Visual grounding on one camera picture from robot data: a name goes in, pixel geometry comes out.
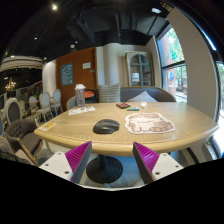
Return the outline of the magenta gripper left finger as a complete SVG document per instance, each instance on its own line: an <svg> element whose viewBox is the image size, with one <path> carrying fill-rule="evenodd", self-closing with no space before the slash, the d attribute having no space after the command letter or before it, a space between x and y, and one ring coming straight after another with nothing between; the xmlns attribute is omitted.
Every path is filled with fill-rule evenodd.
<svg viewBox="0 0 224 224"><path fill-rule="evenodd" d="M70 151L57 152L40 168L70 182L79 184L92 152L92 142L86 142Z"/></svg>

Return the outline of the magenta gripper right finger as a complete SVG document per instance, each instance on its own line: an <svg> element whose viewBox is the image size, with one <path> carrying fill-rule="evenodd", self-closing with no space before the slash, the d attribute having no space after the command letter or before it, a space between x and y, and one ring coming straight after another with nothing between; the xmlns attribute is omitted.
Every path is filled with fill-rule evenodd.
<svg viewBox="0 0 224 224"><path fill-rule="evenodd" d="M134 142L133 154L145 184L152 183L182 169L182 166L167 153L157 153Z"/></svg>

